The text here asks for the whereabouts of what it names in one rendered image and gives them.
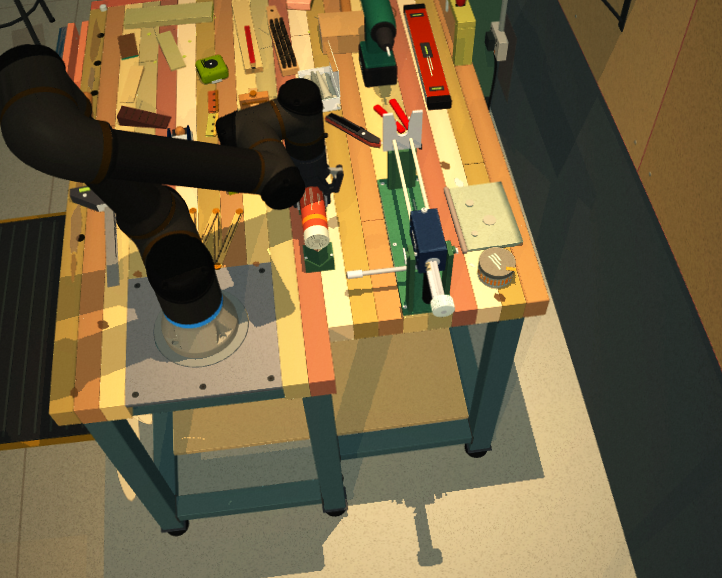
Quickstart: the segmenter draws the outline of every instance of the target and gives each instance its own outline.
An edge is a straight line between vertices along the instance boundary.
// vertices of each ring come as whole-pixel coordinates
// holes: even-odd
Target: box cutter
[[[365,128],[352,123],[350,120],[345,119],[342,116],[331,113],[326,117],[326,122],[370,147],[381,147],[381,139],[379,137],[372,135]]]

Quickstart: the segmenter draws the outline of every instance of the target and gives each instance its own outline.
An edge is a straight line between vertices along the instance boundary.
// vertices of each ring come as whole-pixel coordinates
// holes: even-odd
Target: teal metal leg
[[[178,457],[173,453],[173,413],[153,414],[153,461],[178,496]]]
[[[143,444],[125,421],[86,424],[112,464],[130,484],[163,532],[185,530],[186,522],[176,514],[176,497],[145,451]]]
[[[524,319],[512,319],[490,323],[486,329],[469,410],[472,438],[471,443],[465,446],[466,453],[472,457],[481,457],[491,449],[523,325]]]
[[[330,516],[340,516],[348,509],[348,501],[341,474],[341,452],[333,415],[333,401],[330,395],[305,397],[303,408],[306,411],[311,450],[321,487],[323,511]]]

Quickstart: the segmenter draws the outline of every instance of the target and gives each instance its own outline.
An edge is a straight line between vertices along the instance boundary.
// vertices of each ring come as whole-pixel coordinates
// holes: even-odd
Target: workbench
[[[152,44],[152,29],[124,29],[125,14],[143,4],[106,0],[107,10],[101,10],[101,2],[93,2],[79,34],[67,35],[66,42],[76,38],[78,44],[64,50],[64,59],[76,84],[92,95],[94,117],[118,130],[165,138],[165,130],[117,124],[120,107],[135,105],[171,116],[171,128],[188,126],[196,140],[217,143],[207,136],[208,91],[218,91],[223,116],[238,109],[239,95],[267,91],[273,99],[292,78],[281,74],[274,56],[265,1],[254,0],[250,8],[264,68],[244,71],[233,26],[234,10],[244,1],[215,0],[212,22],[159,27],[180,48],[186,66],[177,70]],[[452,62],[453,30],[440,17],[442,4],[426,7],[453,105],[428,111],[399,17],[410,2],[391,3],[398,83],[373,89],[363,84],[357,53],[336,54],[334,63],[322,52],[317,16],[323,0],[314,0],[307,12],[269,1],[286,21],[301,70],[338,68],[338,114],[381,135],[374,105],[389,110],[395,98],[407,113],[424,111],[418,160],[429,204],[439,210],[454,248],[459,241],[443,188],[502,183],[523,241],[511,248],[516,281],[505,289],[483,285],[476,273],[479,252],[457,251],[450,289],[456,310],[436,318],[403,313],[393,273],[347,279],[349,270],[393,266],[377,187],[387,160],[379,149],[327,127],[328,164],[345,170],[327,209],[333,270],[305,272],[297,209],[273,211],[257,195],[175,187],[195,209],[200,227],[218,210],[226,234],[241,215],[218,276],[222,288],[233,287],[245,300],[251,323],[247,341],[215,366],[164,365],[152,344],[139,346],[142,339],[134,337],[145,333],[149,343],[159,311],[156,302],[152,315],[143,314],[153,308],[154,296],[135,245],[116,231],[120,284],[109,286],[104,215],[68,200],[50,414],[61,425],[87,426],[163,531],[182,533],[194,518],[318,503],[339,515],[347,508],[343,459],[453,444],[465,444],[475,457],[491,449],[523,321],[543,315],[549,296],[474,68]],[[325,4],[340,10],[339,2]],[[350,5],[361,9],[358,0]],[[123,34],[136,35],[139,58],[121,60],[117,38]],[[144,57],[149,50],[156,59]],[[214,54],[223,56],[230,75],[204,85],[194,63]],[[137,91],[129,91],[127,83],[138,82],[138,66]],[[121,93],[134,100],[121,102]],[[81,185],[71,182],[70,188]],[[480,324],[488,324],[481,364],[475,388],[465,394],[450,328]],[[254,340],[263,340],[265,353],[243,357]],[[128,422],[141,414],[152,414],[152,458]],[[317,480],[179,495],[178,455],[298,440],[310,440]]]

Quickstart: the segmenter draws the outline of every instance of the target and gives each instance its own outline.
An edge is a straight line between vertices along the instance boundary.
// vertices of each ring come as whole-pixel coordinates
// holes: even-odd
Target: white knob
[[[437,295],[431,300],[431,313],[434,317],[448,317],[454,310],[454,298],[451,295]]]

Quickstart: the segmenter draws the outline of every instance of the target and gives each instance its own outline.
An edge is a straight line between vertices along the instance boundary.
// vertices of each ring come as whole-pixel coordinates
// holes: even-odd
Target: cylindrical container
[[[320,251],[330,242],[326,203],[321,189],[307,187],[299,205],[303,223],[303,242],[309,249]]]
[[[514,282],[516,259],[509,249],[492,247],[479,257],[479,280],[493,289],[504,289]]]

